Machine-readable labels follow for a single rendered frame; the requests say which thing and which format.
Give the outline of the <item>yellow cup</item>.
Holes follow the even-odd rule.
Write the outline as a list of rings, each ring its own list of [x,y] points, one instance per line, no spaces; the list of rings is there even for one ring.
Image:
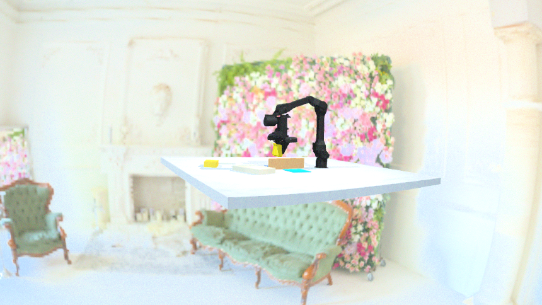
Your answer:
[[[279,144],[276,144],[276,143],[273,143],[273,151],[272,151],[272,154],[273,156],[277,156],[277,157],[282,157],[283,154],[282,154],[282,145],[279,145]]]

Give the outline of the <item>tan wooden bar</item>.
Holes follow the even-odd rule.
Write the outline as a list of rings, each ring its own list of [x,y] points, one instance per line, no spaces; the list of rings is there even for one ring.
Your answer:
[[[303,169],[305,158],[269,158],[268,167],[276,170]]]

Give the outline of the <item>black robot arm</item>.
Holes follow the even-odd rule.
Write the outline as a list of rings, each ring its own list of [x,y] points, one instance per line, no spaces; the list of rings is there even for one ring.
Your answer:
[[[321,101],[313,96],[307,96],[303,99],[298,99],[290,103],[281,103],[278,104],[275,108],[275,111],[272,115],[265,115],[263,119],[264,126],[287,126],[287,119],[291,118],[289,114],[293,108],[299,107],[309,103],[314,107],[316,113],[316,141],[313,142],[312,150],[316,158],[316,167],[315,168],[329,168],[327,167],[328,158],[330,157],[329,153],[326,151],[326,144],[324,142],[324,132],[325,132],[325,114],[327,112],[327,103]],[[282,115],[286,114],[286,115]],[[277,117],[280,116],[280,117]],[[279,137],[283,138],[283,133],[281,129],[279,131],[275,129],[275,132],[272,132],[268,135],[270,141],[275,141]]]

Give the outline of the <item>yellow rectangular block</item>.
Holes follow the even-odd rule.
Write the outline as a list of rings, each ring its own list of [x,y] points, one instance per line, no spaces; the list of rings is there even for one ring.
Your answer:
[[[216,168],[219,166],[219,160],[205,160],[204,167]]]

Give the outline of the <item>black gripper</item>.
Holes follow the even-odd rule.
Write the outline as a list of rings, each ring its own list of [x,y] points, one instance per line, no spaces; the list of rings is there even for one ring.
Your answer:
[[[283,133],[283,138],[278,138],[277,140],[275,140],[274,142],[276,144],[279,144],[279,145],[282,145],[282,154],[285,153],[285,150],[287,149],[289,143],[293,143],[293,142],[297,142],[297,137],[289,137],[289,135],[287,135],[287,130],[289,130],[289,128],[287,128],[287,126],[277,126],[277,128],[275,128],[279,131],[279,129],[281,129],[282,133]]]

